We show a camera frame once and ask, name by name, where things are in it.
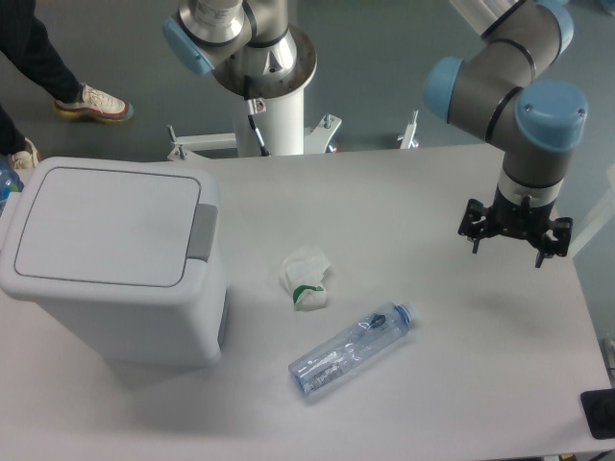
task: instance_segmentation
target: crumpled white cloth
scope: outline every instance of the crumpled white cloth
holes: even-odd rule
[[[329,266],[331,263],[318,245],[302,247],[283,261],[280,283],[298,309],[325,306],[327,290],[322,279]]]

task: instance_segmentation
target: person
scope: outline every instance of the person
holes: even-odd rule
[[[134,113],[126,101],[80,83],[49,41],[35,17],[36,0],[0,0],[0,51],[35,84],[54,98],[64,118],[123,122]],[[13,169],[34,168],[40,153],[0,106],[0,154]]]

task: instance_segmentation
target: bottle label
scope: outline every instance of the bottle label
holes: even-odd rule
[[[335,381],[343,374],[344,372],[342,371],[342,368],[338,364],[332,363],[325,370],[314,375],[314,377],[309,381],[309,386],[312,391],[315,391],[324,385]]]

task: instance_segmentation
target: robotic arm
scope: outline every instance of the robotic arm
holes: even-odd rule
[[[197,74],[217,68],[245,45],[275,44],[288,31],[287,0],[181,0],[164,35]]]
[[[316,51],[288,24],[287,1],[181,0],[164,25],[184,65],[211,72],[231,96],[240,157],[305,149],[304,89],[316,70]]]
[[[470,200],[459,234],[505,235],[545,257],[565,256],[573,220],[550,215],[581,140],[587,101],[576,86],[534,80],[570,44],[571,16],[554,0],[451,0],[486,42],[471,61],[446,58],[430,73],[425,105],[504,151],[493,205]]]

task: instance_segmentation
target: yellow sole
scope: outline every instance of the yellow sole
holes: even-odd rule
[[[97,122],[102,122],[102,123],[122,123],[122,122],[127,122],[130,120],[130,118],[112,119],[112,118],[100,117],[90,112],[74,112],[72,110],[62,110],[58,106],[55,106],[55,105],[54,105],[54,111],[56,112],[58,116],[66,120],[79,120],[79,119],[85,120],[89,118],[91,120],[96,120]]]

